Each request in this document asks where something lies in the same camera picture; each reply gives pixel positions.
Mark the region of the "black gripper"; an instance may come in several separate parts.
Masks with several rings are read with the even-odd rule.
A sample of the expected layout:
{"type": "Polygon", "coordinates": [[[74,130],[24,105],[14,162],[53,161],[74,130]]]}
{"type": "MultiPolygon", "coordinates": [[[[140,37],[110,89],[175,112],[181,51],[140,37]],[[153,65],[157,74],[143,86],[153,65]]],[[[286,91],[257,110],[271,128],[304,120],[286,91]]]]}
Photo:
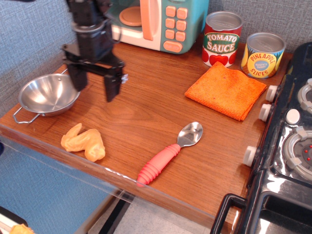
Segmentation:
{"type": "Polygon", "coordinates": [[[63,45],[62,50],[73,86],[78,92],[82,91],[87,86],[88,72],[103,76],[106,100],[112,102],[128,75],[123,72],[124,62],[113,54],[117,41],[112,37],[111,24],[80,26],[72,23],[71,27],[77,42],[63,45]]]}

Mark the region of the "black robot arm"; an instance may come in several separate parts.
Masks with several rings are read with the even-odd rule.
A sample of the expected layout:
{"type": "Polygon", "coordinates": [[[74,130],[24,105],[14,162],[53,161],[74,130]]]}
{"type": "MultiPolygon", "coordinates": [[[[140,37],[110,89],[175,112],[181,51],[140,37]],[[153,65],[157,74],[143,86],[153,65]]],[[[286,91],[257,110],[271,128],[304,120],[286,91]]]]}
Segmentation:
{"type": "Polygon", "coordinates": [[[120,86],[127,81],[124,62],[113,54],[112,17],[108,14],[109,0],[69,0],[72,30],[76,43],[65,44],[64,63],[73,86],[82,91],[88,83],[87,73],[102,76],[107,102],[119,94],[120,86]]]}

